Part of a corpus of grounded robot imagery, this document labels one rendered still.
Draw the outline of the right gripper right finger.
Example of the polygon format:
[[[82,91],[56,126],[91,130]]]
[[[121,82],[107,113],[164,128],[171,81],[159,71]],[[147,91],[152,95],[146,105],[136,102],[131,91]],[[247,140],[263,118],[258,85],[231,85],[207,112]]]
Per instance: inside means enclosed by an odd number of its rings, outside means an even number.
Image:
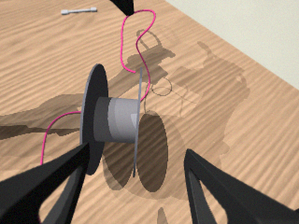
[[[192,224],[218,224],[200,180],[225,211],[227,224],[299,224],[298,212],[223,172],[190,148],[183,164]]]

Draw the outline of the black cable reel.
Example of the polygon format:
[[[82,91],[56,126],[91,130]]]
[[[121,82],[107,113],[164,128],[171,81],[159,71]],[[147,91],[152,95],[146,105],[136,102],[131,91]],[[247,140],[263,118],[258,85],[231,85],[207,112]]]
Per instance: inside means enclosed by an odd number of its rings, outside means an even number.
[[[104,151],[105,142],[135,144],[135,177],[142,67],[138,99],[108,97],[107,73],[97,63],[93,66],[84,90],[79,125],[79,144],[90,144],[90,161],[86,175],[94,175]]]

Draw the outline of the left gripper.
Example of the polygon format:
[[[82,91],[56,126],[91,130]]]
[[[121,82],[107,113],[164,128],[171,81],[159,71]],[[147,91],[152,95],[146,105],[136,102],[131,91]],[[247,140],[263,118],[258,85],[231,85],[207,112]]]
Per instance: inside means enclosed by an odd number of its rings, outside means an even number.
[[[134,0],[110,0],[110,1],[117,8],[119,8],[126,16],[131,16],[135,14]]]

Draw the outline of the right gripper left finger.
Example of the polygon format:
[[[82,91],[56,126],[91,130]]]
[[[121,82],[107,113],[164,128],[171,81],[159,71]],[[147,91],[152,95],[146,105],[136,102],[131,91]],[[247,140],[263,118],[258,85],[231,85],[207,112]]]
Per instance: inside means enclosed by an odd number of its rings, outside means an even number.
[[[41,224],[71,224],[90,161],[90,144],[0,181],[0,224],[40,224],[43,202],[69,177]]]

